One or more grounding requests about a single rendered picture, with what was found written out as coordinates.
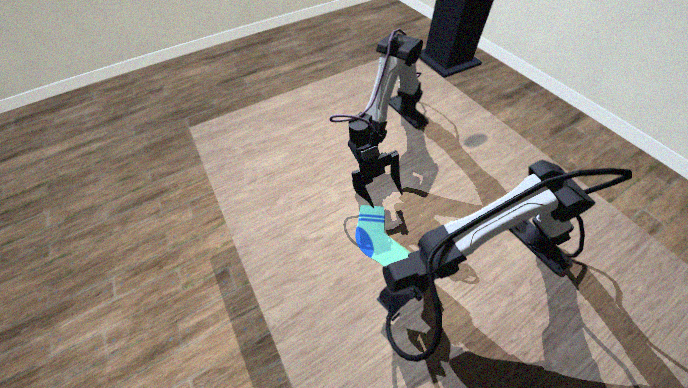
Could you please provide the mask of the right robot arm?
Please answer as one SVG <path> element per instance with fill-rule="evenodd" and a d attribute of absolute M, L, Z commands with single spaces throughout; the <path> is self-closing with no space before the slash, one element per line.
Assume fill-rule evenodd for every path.
<path fill-rule="evenodd" d="M 429 122 L 416 109 L 416 103 L 418 103 L 423 94 L 421 82 L 418 80 L 416 73 L 416 62 L 422 51 L 423 40 L 394 33 L 391 40 L 390 56 L 387 55 L 390 36 L 391 33 L 382 39 L 376 49 L 376 52 L 381 53 L 379 70 L 367 107 L 371 104 L 374 95 L 376 97 L 375 101 L 366 113 L 359 116 L 369 121 L 377 133 L 373 134 L 371 127 L 359 119 L 353 118 L 348 122 L 350 138 L 348 146 L 353 155 L 355 152 L 357 153 L 359 164 L 363 160 L 366 161 L 380 155 L 376 145 L 382 143 L 387 134 L 385 127 L 387 124 L 388 105 L 414 128 L 419 128 Z M 398 75 L 400 81 L 397 90 L 398 95 L 391 97 Z"/>

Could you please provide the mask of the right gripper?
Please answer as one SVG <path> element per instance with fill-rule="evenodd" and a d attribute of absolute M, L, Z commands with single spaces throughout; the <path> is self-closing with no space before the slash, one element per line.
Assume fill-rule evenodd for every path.
<path fill-rule="evenodd" d="M 378 156 L 366 161 L 363 160 L 363 162 L 359 164 L 360 171 L 357 169 L 351 173 L 355 192 L 365 199 L 372 206 L 372 208 L 374 208 L 374 205 L 365 185 L 372 183 L 373 178 L 386 173 L 385 167 L 388 165 L 391 165 L 390 175 L 400 194 L 403 195 L 400 183 L 399 154 L 396 150 L 388 154 L 386 152 L 381 152 L 381 154 Z"/>

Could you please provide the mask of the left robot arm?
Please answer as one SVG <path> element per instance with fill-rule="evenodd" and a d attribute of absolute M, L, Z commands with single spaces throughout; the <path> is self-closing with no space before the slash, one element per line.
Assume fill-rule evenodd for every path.
<path fill-rule="evenodd" d="M 411 292 L 410 286 L 418 284 L 420 276 L 420 279 L 428 281 L 426 269 L 430 252 L 457 230 L 460 231 L 435 255 L 433 279 L 455 274 L 459 270 L 458 264 L 467 260 L 467 256 L 509 228 L 555 274 L 565 270 L 573 261 L 557 245 L 570 240 L 569 233 L 574 229 L 570 220 L 596 202 L 572 178 L 548 185 L 541 181 L 564 174 L 560 169 L 566 173 L 559 165 L 545 160 L 533 163 L 529 166 L 529 177 L 511 192 L 467 217 L 426 232 L 418 241 L 419 250 L 383 266 L 387 286 L 376 300 L 388 311 L 387 316 L 391 319 L 413 298 L 416 292 Z M 530 218 L 535 227 L 527 220 Z M 392 321 L 399 315 L 398 312 Z"/>

